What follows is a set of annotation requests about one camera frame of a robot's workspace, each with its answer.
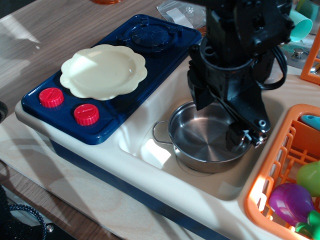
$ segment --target pot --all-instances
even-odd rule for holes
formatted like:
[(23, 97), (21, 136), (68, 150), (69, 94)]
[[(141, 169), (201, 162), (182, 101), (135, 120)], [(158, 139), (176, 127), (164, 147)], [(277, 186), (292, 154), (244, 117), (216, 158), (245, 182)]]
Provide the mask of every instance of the pot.
[[(178, 107), (169, 121), (157, 121), (153, 126), (153, 139), (160, 144), (173, 145), (175, 155), (188, 167), (203, 173), (220, 173), (233, 168), (250, 144), (236, 151), (226, 148), (226, 132), (234, 120), (217, 101), (197, 111), (193, 101)], [(155, 128), (168, 123), (171, 142), (158, 140)]]

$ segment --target plate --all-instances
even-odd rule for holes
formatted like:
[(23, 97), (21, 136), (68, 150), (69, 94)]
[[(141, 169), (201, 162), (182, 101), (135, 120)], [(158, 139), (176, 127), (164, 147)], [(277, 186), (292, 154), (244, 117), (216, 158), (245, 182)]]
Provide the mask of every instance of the plate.
[(145, 58), (127, 46), (82, 49), (61, 66), (60, 83), (78, 98), (110, 100), (133, 92), (147, 77)]

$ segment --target red knob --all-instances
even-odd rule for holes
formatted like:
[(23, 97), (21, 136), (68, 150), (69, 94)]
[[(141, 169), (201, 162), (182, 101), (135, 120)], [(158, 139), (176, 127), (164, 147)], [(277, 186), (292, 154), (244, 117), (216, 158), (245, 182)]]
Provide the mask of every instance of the red knob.
[(89, 126), (99, 119), (99, 110), (93, 104), (82, 104), (74, 110), (75, 121), (81, 126)]
[(54, 108), (62, 104), (65, 100), (63, 92), (56, 87), (49, 87), (40, 92), (39, 100), (42, 106)]

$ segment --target metal bolt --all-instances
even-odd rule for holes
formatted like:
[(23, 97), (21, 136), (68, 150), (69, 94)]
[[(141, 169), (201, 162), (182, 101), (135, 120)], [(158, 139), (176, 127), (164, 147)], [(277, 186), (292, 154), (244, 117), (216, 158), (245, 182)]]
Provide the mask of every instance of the metal bolt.
[(46, 226), (46, 232), (47, 233), (52, 233), (54, 231), (54, 226), (52, 225), (47, 225)]
[(252, 7), (252, 2), (251, 1), (243, 1), (242, 4), (243, 4), (243, 7), (247, 8), (247, 9)]
[(259, 46), (259, 45), (261, 45), (261, 44), (262, 44), (262, 42), (261, 42), (261, 40), (258, 39), (258, 38), (253, 41), (253, 45), (254, 45), (255, 47), (257, 47), (257, 46)]
[(302, 48), (294, 48), (293, 49), (294, 55), (293, 57), (295, 59), (301, 59), (301, 55), (305, 52)]
[(251, 57), (253, 59), (257, 58), (258, 56), (259, 56), (259, 54), (256, 51), (252, 52), (252, 54), (251, 54)]
[(261, 5), (262, 5), (262, 2), (260, 0), (256, 1), (254, 4), (256, 8), (259, 8)]
[(259, 121), (259, 126), (260, 127), (265, 127), (267, 125), (266, 121), (265, 120), (260, 120)]
[(199, 45), (192, 45), (192, 46), (190, 47), (190, 49), (191, 49), (192, 51), (197, 51), (197, 50), (199, 49)]

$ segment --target table surface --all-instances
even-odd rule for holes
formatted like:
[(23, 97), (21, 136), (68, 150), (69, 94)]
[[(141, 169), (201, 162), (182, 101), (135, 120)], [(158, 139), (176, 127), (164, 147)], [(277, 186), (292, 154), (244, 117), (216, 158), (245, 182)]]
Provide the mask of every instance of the table surface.
[[(59, 70), (78, 50), (91, 47), (136, 14), (162, 18), (156, 8), (162, 2), (123, 0), (100, 5), (90, 0), (36, 0), (0, 19), (0, 101), (9, 109), (8, 118), (0, 125), (0, 183), (76, 239), (119, 239), (110, 231), (124, 239), (200, 239), (126, 194), (64, 162), (51, 151), (43, 136), (19, 122), (14, 114), (15, 105), (23, 95)], [(83, 176), (88, 183), (94, 182), (105, 194), (111, 193), (110, 203), (104, 203), (108, 212), (101, 213), (108, 216), (107, 220), (106, 216), (103, 218), (106, 224), (91, 220), (51, 194), (50, 189), (44, 189), (36, 177), (30, 180), (28, 175), (16, 171), (14, 164), (9, 164), (20, 164), (26, 159), (34, 160), (33, 164), (46, 160), (46, 167), (53, 168), (55, 174), (69, 171)]]

